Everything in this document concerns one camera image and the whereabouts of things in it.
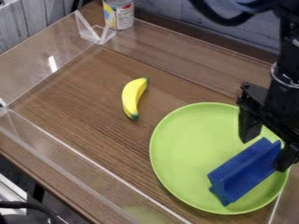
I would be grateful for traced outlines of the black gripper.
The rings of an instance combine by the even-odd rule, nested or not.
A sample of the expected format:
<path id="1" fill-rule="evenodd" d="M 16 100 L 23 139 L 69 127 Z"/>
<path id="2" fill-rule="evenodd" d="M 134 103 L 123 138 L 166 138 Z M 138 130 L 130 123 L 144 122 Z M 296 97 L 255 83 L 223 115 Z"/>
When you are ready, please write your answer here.
<path id="1" fill-rule="evenodd" d="M 243 144 L 266 126 L 283 140 L 275 169 L 284 172 L 299 162 L 299 66 L 275 63 L 268 88 L 243 82 L 238 97 L 238 136 Z"/>

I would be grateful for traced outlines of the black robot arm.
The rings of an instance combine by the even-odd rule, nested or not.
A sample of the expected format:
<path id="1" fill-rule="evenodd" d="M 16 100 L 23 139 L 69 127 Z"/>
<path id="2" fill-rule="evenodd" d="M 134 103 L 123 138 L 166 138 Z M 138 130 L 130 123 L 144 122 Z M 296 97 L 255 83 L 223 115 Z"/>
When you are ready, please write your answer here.
<path id="1" fill-rule="evenodd" d="M 272 11 L 279 17 L 280 51 L 271 66 L 268 87 L 243 83 L 238 97 L 238 136 L 246 143 L 263 128 L 283 140 L 275 169 L 284 172 L 299 162 L 299 0 L 243 2 L 252 11 Z"/>

